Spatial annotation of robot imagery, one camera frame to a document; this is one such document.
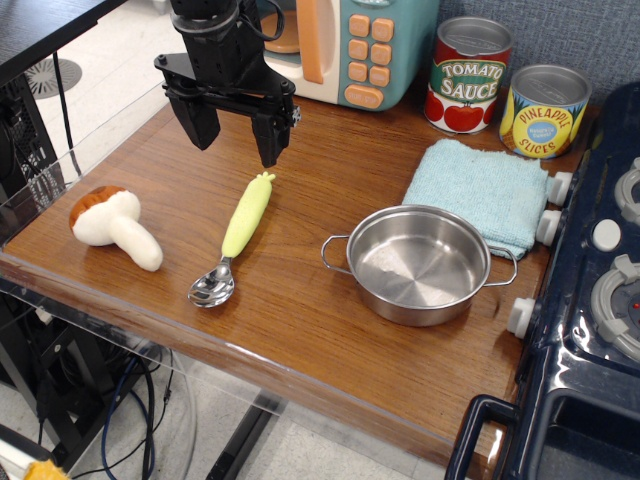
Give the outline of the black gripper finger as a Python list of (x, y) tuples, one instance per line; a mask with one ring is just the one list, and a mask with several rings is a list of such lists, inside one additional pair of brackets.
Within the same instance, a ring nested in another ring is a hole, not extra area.
[(275, 166), (281, 152), (289, 146), (290, 125), (279, 115), (265, 113), (254, 115), (251, 123), (262, 165)]
[(201, 94), (191, 97), (180, 97), (167, 94), (173, 112), (191, 143), (204, 151), (218, 137), (221, 127), (216, 106), (211, 96)]

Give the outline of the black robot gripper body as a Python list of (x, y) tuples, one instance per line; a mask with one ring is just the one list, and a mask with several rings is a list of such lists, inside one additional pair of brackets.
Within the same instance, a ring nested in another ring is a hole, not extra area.
[(264, 43), (272, 38), (260, 27), (254, 1), (173, 1), (171, 8), (186, 51), (154, 60), (166, 96), (208, 94), (217, 113), (279, 115), (296, 125), (295, 85), (264, 60)]

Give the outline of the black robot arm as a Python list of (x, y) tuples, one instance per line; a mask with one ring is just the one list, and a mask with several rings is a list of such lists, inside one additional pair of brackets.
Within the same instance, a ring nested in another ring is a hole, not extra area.
[(295, 84), (265, 61), (267, 42), (284, 33), (285, 13), (277, 2), (274, 33), (262, 31), (255, 1), (173, 1), (171, 21), (182, 35), (184, 53), (162, 54), (165, 95), (191, 142), (207, 149), (220, 132), (220, 110), (251, 119), (262, 165), (277, 163), (300, 119)]

